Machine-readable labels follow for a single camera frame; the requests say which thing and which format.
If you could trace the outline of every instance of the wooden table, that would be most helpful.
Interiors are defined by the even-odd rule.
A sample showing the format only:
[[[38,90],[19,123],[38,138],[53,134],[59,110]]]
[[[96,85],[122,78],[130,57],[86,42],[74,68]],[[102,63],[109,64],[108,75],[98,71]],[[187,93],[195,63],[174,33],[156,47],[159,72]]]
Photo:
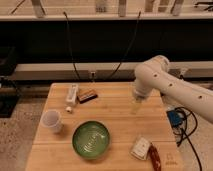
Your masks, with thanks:
[[[94,89],[99,97],[77,104],[69,114],[65,98],[70,84],[51,85],[44,111],[59,110],[64,127],[60,134],[52,134],[38,126],[26,171],[153,170],[149,157],[141,161],[130,154],[139,134],[157,147],[162,170],[182,170],[182,159],[158,91],[137,104],[132,97],[133,83],[80,83],[80,91]],[[100,160],[83,160],[72,147],[75,129],[88,120],[102,122],[111,135],[110,147]]]

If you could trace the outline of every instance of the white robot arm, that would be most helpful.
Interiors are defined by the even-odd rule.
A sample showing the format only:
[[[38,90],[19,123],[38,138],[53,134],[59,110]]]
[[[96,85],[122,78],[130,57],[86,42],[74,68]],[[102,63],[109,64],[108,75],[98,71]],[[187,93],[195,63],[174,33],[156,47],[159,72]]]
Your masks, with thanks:
[[[168,74],[169,60],[156,56],[135,68],[135,98],[146,99],[153,88],[213,123],[213,92]]]

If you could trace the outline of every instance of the green bowl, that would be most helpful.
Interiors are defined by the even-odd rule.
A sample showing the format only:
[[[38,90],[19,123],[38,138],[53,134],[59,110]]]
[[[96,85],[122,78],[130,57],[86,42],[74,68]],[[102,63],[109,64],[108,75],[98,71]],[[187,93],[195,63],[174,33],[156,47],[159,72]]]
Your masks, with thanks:
[[[98,159],[108,148],[110,135],[100,122],[88,121],[80,125],[73,134],[72,144],[84,159]]]

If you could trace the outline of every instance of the small white container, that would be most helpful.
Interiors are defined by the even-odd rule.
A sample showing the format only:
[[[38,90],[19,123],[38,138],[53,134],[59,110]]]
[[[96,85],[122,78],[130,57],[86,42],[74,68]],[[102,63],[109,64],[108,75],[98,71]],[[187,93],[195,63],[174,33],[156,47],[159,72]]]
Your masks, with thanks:
[[[47,110],[41,116],[41,125],[53,133],[59,133],[62,128],[61,114],[57,110]]]

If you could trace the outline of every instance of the paper cup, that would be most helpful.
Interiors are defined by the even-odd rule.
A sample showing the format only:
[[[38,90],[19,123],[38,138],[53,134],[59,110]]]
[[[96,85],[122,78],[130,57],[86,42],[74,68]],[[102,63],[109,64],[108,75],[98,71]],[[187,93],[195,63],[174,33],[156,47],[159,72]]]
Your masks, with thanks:
[[[53,133],[59,133],[62,128],[60,112],[57,110],[45,111],[41,116],[41,124]]]

